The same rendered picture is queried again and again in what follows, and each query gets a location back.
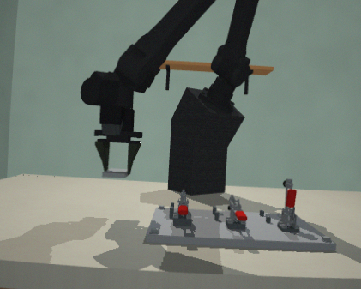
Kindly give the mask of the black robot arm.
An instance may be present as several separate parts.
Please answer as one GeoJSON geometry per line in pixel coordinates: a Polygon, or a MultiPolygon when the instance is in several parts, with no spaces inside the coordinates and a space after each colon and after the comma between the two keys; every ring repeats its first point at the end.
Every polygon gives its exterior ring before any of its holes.
{"type": "MultiPolygon", "coordinates": [[[[134,91],[145,93],[150,88],[173,47],[215,1],[178,0],[155,27],[125,51],[114,73],[94,71],[82,83],[82,101],[100,106],[99,124],[103,134],[134,132],[134,91]]],[[[226,43],[218,48],[211,63],[211,70],[219,77],[198,96],[228,114],[235,105],[231,101],[235,88],[250,73],[246,46],[258,2],[236,0],[226,43]]]]}

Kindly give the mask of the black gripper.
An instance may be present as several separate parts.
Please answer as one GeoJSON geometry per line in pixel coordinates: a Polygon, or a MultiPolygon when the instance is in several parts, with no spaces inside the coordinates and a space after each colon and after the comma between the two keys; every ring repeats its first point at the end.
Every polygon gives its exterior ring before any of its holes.
{"type": "Polygon", "coordinates": [[[97,139],[97,141],[95,142],[95,146],[102,160],[104,171],[108,170],[110,142],[120,142],[120,143],[129,144],[129,150],[128,150],[128,175],[129,175],[131,172],[134,159],[141,146],[140,143],[141,141],[131,141],[131,137],[142,138],[142,132],[121,131],[120,135],[105,135],[102,134],[102,130],[95,130],[94,136],[99,136],[99,135],[106,136],[106,139],[97,139]],[[99,142],[103,142],[103,143],[99,143],[99,142]]]}

